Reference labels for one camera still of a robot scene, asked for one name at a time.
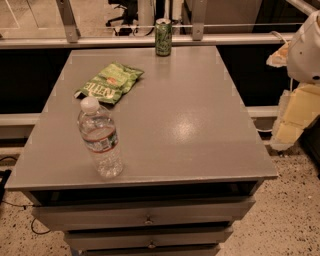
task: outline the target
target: gray tabletop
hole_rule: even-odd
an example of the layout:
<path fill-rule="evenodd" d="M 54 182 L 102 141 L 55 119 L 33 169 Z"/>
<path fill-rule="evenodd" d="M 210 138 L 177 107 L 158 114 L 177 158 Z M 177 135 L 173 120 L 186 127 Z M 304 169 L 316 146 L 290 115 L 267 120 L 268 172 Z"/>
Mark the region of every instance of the gray tabletop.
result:
<path fill-rule="evenodd" d="M 73 94 L 112 61 L 145 73 L 112 109 L 124 163 L 95 171 Z M 276 177 L 271 159 L 214 46 L 72 51 L 6 185 L 10 190 L 251 181 Z"/>

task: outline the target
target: terrazzo floor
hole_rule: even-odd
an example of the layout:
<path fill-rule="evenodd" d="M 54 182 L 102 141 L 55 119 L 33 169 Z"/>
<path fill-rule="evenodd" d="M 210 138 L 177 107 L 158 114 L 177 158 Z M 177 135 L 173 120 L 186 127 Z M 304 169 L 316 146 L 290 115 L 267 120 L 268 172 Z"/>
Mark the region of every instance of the terrazzo floor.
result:
<path fill-rule="evenodd" d="M 319 172 L 298 143 L 281 156 L 272 150 L 269 153 L 279 177 L 258 189 L 256 204 L 233 224 L 234 232 L 221 244 L 218 256 L 320 255 Z M 30 204 L 18 192 L 6 192 L 4 200 Z M 31 211 L 29 206 L 24 210 L 1 204 L 0 255 L 71 255 L 61 232 L 37 235 L 32 231 Z M 37 221 L 34 230 L 47 231 Z"/>

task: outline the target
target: green can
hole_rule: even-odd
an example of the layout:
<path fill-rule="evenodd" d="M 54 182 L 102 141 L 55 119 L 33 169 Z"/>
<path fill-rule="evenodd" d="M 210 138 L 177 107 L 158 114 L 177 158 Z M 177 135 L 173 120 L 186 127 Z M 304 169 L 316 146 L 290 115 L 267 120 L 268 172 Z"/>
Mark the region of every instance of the green can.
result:
<path fill-rule="evenodd" d="M 169 19 L 156 20 L 156 54 L 168 56 L 171 54 L 172 46 L 172 23 Z"/>

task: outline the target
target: green snack bag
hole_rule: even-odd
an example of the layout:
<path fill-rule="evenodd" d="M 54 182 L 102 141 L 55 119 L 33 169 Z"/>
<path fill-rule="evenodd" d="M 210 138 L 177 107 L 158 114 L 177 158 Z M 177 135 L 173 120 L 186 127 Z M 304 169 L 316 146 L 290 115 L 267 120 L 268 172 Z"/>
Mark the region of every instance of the green snack bag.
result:
<path fill-rule="evenodd" d="M 114 79 L 113 82 L 117 86 L 121 87 L 121 91 L 123 93 L 127 93 L 143 73 L 144 72 L 140 69 L 131 68 L 118 62 L 113 62 L 108 67 L 101 70 L 99 76 L 106 79 Z"/>
<path fill-rule="evenodd" d="M 143 73 L 142 70 L 113 62 L 78 89 L 74 96 L 76 98 L 80 94 L 94 96 L 100 102 L 114 105 L 120 100 L 122 94 L 130 91 Z"/>

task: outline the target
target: white robot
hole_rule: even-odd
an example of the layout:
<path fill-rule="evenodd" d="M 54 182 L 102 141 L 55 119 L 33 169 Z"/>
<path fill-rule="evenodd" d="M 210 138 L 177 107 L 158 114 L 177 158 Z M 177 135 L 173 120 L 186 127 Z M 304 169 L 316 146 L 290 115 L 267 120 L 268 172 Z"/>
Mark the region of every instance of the white robot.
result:
<path fill-rule="evenodd" d="M 320 115 L 320 11 L 308 17 L 287 50 L 288 76 L 300 84 L 280 98 L 270 140 L 277 151 L 291 147 Z"/>

